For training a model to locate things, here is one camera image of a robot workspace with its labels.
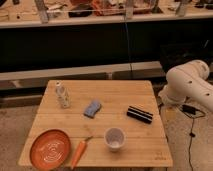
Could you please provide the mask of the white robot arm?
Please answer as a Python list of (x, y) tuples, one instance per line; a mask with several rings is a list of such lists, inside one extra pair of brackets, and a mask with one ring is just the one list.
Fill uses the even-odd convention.
[(202, 60), (175, 66), (166, 73), (167, 84), (159, 97), (166, 106), (183, 104), (189, 97), (213, 112), (213, 85), (206, 81), (209, 74), (209, 66)]

